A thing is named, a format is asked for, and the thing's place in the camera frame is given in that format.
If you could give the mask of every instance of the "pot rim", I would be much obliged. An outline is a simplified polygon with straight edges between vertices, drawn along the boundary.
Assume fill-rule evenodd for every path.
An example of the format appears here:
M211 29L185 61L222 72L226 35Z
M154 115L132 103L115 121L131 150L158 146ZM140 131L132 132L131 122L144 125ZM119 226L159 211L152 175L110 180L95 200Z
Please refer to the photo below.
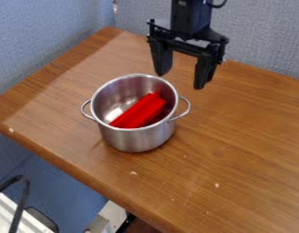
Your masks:
M138 128L120 128L120 127L112 127L110 126L108 124L106 124L96 116L95 114L95 111L94 111L94 103L95 103L95 99L98 97L98 94L102 92L102 90L108 86L111 85L114 82L116 82L118 80L122 80L122 79L127 79L127 78L132 78L135 76L143 76L143 77L151 77L154 79L158 79L159 81L164 82L169 86L170 86L170 89L173 90L173 93L175 95L175 104L174 104L174 108L173 110L170 111L169 115L162 119L159 120L155 124L147 126L147 127L138 127ZM94 96L92 96L92 99L91 99L91 103L90 103L90 109L91 109L91 114L94 115L94 118L95 120L98 121L99 124L102 124L104 127L108 127L116 131L142 131L142 130L146 130L148 128L152 128L152 127L156 127L158 125L160 125L163 122L169 122L169 120L171 119L174 113L175 113L175 110L178 108L178 105L179 105L179 95L178 95L178 92L173 86L173 84L166 80L163 79L162 77L158 77L158 76L152 76L152 75L147 75L147 74L131 74L131 75L126 75L126 76L120 76L115 79L112 79L110 82L107 82L95 92Z

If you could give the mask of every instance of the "metal pot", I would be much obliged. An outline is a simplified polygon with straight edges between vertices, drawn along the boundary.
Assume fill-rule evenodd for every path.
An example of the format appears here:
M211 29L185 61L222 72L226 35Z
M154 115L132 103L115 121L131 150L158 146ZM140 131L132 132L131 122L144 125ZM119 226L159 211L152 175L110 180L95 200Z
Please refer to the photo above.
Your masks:
M155 124L132 129L111 127L108 124L148 93L159 92L167 100L162 120ZM186 102L187 109L175 116L179 98ZM90 116L84 108L91 103ZM82 106L82 114L99 124L102 137L119 150L143 152L159 147L171 137L175 129L175 119L183 117L191 108L189 100L178 96L174 86L163 78L143 74L122 76L96 91L92 99Z

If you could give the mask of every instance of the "black cable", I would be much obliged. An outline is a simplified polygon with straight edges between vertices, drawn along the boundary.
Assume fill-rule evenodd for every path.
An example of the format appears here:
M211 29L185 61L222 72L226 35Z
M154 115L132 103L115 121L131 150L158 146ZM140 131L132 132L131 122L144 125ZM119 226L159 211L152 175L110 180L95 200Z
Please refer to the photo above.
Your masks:
M223 0L221 4L215 5L210 3L210 0L207 0L207 4L210 5L210 7L217 8L217 9L222 8L226 5L226 3L227 3L227 0Z

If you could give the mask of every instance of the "wooden table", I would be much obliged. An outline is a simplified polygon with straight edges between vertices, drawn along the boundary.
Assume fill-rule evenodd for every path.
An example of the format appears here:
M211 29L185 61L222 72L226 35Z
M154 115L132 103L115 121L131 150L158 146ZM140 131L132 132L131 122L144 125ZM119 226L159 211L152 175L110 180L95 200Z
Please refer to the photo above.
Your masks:
M0 132L163 232L299 232L299 80L227 61L156 150L108 147L80 106L108 80L155 74L144 36L107 28L0 96Z

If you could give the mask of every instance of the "red object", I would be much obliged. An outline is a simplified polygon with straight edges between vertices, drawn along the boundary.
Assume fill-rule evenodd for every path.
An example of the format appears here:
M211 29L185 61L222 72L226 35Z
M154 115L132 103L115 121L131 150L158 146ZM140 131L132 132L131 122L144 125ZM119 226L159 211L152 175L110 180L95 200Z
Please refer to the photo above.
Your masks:
M146 127L162 113L166 103L158 92L147 94L110 125L120 128Z

